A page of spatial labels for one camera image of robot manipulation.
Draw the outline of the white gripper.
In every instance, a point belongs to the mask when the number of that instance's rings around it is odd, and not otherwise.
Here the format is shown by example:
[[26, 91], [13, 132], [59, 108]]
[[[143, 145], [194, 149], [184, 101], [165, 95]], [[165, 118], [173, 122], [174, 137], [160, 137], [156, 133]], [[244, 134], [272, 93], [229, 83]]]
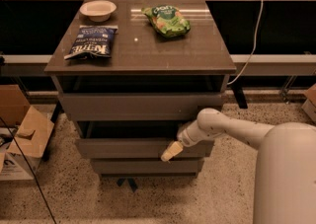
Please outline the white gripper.
[[174, 158], [183, 151], [184, 146], [192, 147], [205, 139], [206, 135], [199, 128], [198, 123], [196, 121], [187, 122], [179, 127], [177, 133], [178, 141], [172, 141], [168, 145], [167, 149], [163, 152], [161, 156], [161, 160], [163, 162], [169, 162], [172, 158]]

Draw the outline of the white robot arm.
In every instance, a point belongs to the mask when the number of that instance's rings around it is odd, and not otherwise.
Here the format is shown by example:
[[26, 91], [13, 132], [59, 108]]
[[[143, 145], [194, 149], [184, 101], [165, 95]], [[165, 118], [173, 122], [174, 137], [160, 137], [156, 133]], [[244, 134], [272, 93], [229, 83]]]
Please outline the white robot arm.
[[179, 128], [161, 160], [167, 162], [184, 148], [221, 134], [258, 151], [253, 224], [316, 224], [315, 126], [263, 124], [204, 109]]

